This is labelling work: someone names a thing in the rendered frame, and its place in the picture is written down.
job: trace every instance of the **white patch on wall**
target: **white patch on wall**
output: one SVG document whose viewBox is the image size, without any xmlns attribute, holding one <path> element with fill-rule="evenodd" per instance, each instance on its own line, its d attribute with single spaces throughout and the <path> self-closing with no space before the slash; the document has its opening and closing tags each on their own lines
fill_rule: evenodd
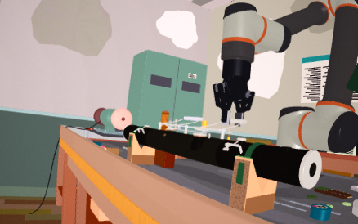
<svg viewBox="0 0 358 224">
<path fill-rule="evenodd" d="M 251 64 L 251 78 L 248 89 L 255 92 L 255 96 L 270 99 L 279 91 L 282 72 L 284 71 L 284 55 L 273 51 L 255 55 Z M 217 66 L 222 71 L 222 54 L 217 58 Z"/>
<path fill-rule="evenodd" d="M 195 16 L 190 11 L 165 11 L 156 25 L 160 34 L 179 48 L 189 49 L 198 41 Z"/>
</svg>

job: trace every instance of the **teal round container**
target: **teal round container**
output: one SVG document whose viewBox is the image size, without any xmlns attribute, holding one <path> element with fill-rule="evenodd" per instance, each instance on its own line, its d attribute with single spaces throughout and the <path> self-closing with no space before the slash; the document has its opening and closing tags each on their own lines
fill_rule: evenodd
<svg viewBox="0 0 358 224">
<path fill-rule="evenodd" d="M 313 204 L 311 206 L 310 217 L 319 221 L 327 221 L 331 218 L 331 212 L 332 208 L 326 204 Z"/>
</svg>

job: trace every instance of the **gray patch on wall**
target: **gray patch on wall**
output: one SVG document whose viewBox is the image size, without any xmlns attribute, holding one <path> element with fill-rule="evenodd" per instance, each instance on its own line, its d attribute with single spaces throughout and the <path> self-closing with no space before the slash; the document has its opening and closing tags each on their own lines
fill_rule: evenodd
<svg viewBox="0 0 358 224">
<path fill-rule="evenodd" d="M 98 56 L 112 36 L 110 15 L 100 0 L 42 0 L 32 16 L 34 38 Z"/>
</svg>

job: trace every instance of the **pink disc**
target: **pink disc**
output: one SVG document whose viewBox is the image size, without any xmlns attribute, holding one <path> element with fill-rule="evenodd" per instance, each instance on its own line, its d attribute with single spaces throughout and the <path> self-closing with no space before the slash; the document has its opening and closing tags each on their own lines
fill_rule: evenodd
<svg viewBox="0 0 358 224">
<path fill-rule="evenodd" d="M 111 116 L 112 124 L 118 130 L 123 130 L 126 126 L 131 125 L 133 117 L 129 110 L 118 108 Z"/>
</svg>

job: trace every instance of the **cabinet label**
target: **cabinet label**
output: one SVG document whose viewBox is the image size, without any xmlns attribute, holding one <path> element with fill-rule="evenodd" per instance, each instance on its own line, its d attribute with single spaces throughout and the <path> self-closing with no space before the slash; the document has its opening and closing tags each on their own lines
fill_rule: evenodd
<svg viewBox="0 0 358 224">
<path fill-rule="evenodd" d="M 189 77 L 189 78 L 196 79 L 196 74 L 189 73 L 188 77 Z"/>
</svg>

